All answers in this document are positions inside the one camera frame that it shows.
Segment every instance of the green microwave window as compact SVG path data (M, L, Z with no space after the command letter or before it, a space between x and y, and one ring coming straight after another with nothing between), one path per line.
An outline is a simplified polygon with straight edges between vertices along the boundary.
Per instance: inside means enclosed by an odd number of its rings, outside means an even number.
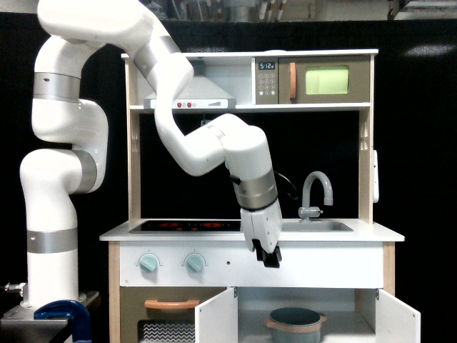
M309 66L306 68L307 94L347 94L348 66Z

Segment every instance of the blue clamp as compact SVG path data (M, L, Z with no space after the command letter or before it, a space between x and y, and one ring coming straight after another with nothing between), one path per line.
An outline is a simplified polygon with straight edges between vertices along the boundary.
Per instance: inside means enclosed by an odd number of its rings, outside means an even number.
M75 300L50 302L34 313L34 319L68 318L71 320L73 343L92 343L91 317L87 308Z

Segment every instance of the toy kitchen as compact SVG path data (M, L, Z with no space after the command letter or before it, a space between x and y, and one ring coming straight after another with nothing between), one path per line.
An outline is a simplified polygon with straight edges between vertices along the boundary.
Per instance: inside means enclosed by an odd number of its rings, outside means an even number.
M283 219L275 268L266 268L248 249L237 219L141 217L140 117L154 113L156 97L123 56L129 220L101 236L109 243L111 343L279 342L272 332L281 329L266 319L288 307L326 319L319 325L320 338L293 342L420 342L421 314L394 297L395 243L404 237L373 222L377 53L185 54L195 74L176 98L176 112L358 112L358 216ZM208 91L202 95L202 89ZM319 173L305 182L305 212L315 209L308 194L314 179L313 187L325 184Z

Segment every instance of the open cabinet door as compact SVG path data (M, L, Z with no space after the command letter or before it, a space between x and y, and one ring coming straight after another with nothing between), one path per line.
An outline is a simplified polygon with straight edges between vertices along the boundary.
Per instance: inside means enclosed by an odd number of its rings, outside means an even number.
M420 343L421 313L386 291L376 300L376 343Z
M229 288L195 308L196 343L238 343L238 298Z

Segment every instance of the faucet handle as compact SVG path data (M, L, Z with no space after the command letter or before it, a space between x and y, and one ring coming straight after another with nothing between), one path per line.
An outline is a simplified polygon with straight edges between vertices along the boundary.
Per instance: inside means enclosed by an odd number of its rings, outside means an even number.
M322 210L320 210L318 207L300 207L298 209L298 215L302 219L306 218L317 218L323 213Z

